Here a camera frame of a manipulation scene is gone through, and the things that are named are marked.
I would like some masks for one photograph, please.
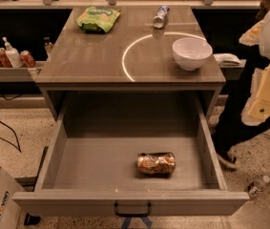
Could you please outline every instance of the shelf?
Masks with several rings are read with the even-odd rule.
[[[0,67],[0,82],[34,82],[34,77],[43,67],[44,61],[37,61],[35,67]]]

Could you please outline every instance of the cabinet top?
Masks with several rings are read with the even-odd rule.
[[[157,6],[118,7],[121,14],[108,33],[87,33],[75,20],[86,8],[73,9],[36,83],[40,87],[93,84],[219,83],[225,79],[212,56],[187,72],[174,61],[172,45],[203,33],[187,6],[171,6],[165,29],[157,30]]]

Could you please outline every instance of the crushed can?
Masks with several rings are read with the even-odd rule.
[[[168,176],[176,168],[176,160],[172,153],[139,154],[137,168],[143,174]]]

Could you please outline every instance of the black pants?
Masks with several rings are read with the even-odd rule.
[[[258,46],[250,47],[249,51],[246,66],[236,86],[228,95],[216,132],[212,136],[218,152],[228,152],[232,146],[270,129],[270,116],[258,126],[247,126],[241,122],[242,109],[251,95],[251,81],[255,68],[263,70],[270,63],[269,59],[260,56]]]

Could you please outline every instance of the person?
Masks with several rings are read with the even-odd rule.
[[[261,1],[257,19],[263,19],[269,10],[270,0]],[[259,45],[251,46],[248,50],[246,65],[227,97],[224,110],[212,134],[219,163],[233,170],[239,167],[239,161],[230,151],[231,148],[270,129],[270,116],[258,126],[248,126],[241,121],[242,110],[251,95],[251,81],[255,68],[264,70],[270,63],[270,59],[260,55]]]

